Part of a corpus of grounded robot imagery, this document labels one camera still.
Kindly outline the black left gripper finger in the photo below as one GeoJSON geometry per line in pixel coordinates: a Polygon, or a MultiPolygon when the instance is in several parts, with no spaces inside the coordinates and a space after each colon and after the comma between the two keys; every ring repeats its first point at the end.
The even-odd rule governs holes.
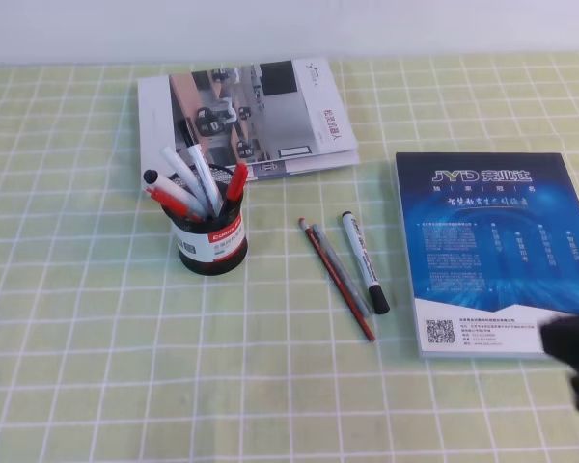
{"type": "Polygon", "coordinates": [[[539,327],[544,352],[559,360],[579,360],[579,315],[554,318],[539,327]]]}

